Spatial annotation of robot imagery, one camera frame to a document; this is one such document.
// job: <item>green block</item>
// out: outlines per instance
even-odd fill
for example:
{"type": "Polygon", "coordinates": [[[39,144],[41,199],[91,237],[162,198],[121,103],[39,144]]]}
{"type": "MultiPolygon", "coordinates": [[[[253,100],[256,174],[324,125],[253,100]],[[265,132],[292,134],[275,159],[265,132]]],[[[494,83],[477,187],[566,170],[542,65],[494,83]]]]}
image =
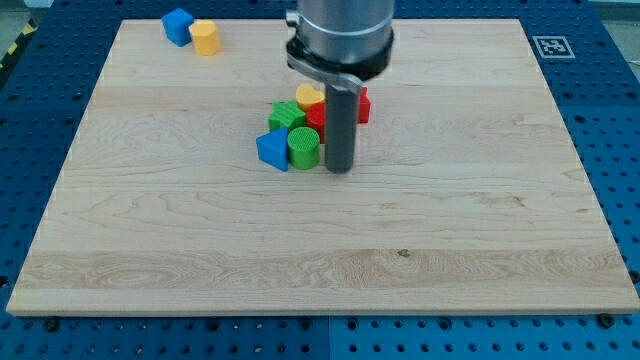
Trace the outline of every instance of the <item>green block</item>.
{"type": "Polygon", "coordinates": [[[273,112],[269,115],[269,131],[286,127],[289,131],[304,126],[306,114],[298,108],[295,100],[272,104],[273,112]]]}
{"type": "Polygon", "coordinates": [[[320,135],[310,127],[292,130],[287,137],[289,162],[299,170],[309,170],[320,162],[320,135]]]}

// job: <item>blue block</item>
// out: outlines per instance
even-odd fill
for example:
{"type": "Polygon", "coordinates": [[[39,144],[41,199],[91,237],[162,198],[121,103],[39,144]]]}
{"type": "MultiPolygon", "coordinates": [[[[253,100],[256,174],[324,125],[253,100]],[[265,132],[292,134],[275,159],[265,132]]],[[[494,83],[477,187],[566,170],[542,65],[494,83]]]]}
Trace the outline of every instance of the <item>blue block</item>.
{"type": "Polygon", "coordinates": [[[193,16],[178,8],[162,17],[162,26],[167,38],[182,47],[191,42],[189,25],[193,24],[193,16]]]}
{"type": "Polygon", "coordinates": [[[267,164],[287,171],[287,128],[280,128],[256,139],[258,158],[267,164]]]}

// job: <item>blue triangular prism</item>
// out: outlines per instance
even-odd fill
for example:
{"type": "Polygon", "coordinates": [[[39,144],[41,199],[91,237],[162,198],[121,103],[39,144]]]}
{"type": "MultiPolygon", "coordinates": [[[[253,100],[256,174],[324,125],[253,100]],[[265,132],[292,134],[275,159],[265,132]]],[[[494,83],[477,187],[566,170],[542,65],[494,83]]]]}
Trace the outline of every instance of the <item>blue triangular prism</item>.
{"type": "Polygon", "coordinates": [[[287,162],[288,134],[288,129],[283,127],[258,137],[256,139],[258,158],[277,169],[287,171],[289,167],[287,162]]]}

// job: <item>red block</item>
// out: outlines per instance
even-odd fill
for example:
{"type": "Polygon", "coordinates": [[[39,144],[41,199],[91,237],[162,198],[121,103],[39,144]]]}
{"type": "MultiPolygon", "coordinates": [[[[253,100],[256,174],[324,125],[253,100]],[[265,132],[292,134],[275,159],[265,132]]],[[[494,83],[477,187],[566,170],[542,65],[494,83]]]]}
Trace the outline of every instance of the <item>red block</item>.
{"type": "Polygon", "coordinates": [[[311,105],[307,110],[307,126],[318,132],[320,135],[320,144],[324,144],[324,122],[326,116],[326,107],[324,103],[311,105]]]}
{"type": "Polygon", "coordinates": [[[369,113],[371,113],[371,100],[367,97],[367,88],[363,87],[360,92],[360,109],[358,111],[358,124],[366,124],[369,122],[369,113]]]}

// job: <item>metal cylinder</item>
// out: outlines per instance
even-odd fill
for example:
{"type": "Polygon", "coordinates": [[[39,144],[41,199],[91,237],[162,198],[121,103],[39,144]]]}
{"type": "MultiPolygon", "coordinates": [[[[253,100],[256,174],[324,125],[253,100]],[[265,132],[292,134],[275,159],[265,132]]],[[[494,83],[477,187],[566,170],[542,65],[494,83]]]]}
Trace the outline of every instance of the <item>metal cylinder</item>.
{"type": "Polygon", "coordinates": [[[298,0],[298,35],[316,56],[354,64],[385,47],[393,0],[298,0]]]}
{"type": "Polygon", "coordinates": [[[333,173],[353,167],[360,94],[325,84],[325,163],[333,173]]]}

